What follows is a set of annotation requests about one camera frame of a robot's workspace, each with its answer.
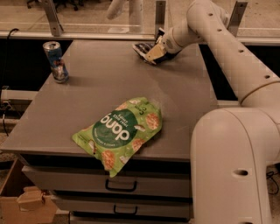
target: black handle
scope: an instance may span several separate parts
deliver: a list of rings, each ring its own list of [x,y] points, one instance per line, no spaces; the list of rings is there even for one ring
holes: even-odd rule
[[[110,187],[109,186],[109,180],[106,179],[106,183],[105,183],[105,188],[109,191],[113,191],[113,192],[123,192],[123,193],[131,193],[134,192],[137,189],[137,181],[134,181],[134,184],[132,186],[132,188],[130,189],[123,189],[123,188],[114,188],[114,187]]]
[[[136,206],[134,208],[134,212],[133,213],[120,213],[120,212],[116,211],[116,205],[114,205],[114,214],[130,214],[130,215],[135,215],[135,214],[137,214],[137,210],[138,210],[138,207]]]

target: desk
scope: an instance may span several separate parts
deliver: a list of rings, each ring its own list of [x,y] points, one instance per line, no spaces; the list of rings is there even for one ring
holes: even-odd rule
[[[18,154],[27,177],[50,190],[60,209],[82,213],[72,223],[99,223],[91,219],[105,214],[101,219],[110,223],[175,223],[191,216],[190,136],[217,100],[197,45],[151,66],[133,51],[134,43],[75,40],[63,56],[69,82],[57,84],[50,75],[1,146]],[[71,135],[138,96],[162,109],[162,131],[109,178]]]

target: cardboard box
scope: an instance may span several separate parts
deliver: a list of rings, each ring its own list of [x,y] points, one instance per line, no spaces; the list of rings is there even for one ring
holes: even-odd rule
[[[0,191],[2,216],[6,224],[52,223],[57,207],[21,172],[16,159]]]

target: snack bag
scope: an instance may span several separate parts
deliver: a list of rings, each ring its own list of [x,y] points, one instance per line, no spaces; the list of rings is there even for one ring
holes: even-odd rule
[[[88,154],[101,160],[112,178],[161,127],[160,109],[146,98],[138,97],[75,133],[72,139]]]

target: chip bag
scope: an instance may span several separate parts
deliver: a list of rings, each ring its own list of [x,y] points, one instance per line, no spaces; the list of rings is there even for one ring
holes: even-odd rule
[[[146,98],[124,102],[100,121],[72,135],[89,155],[101,160],[113,178],[162,127],[160,108]]]

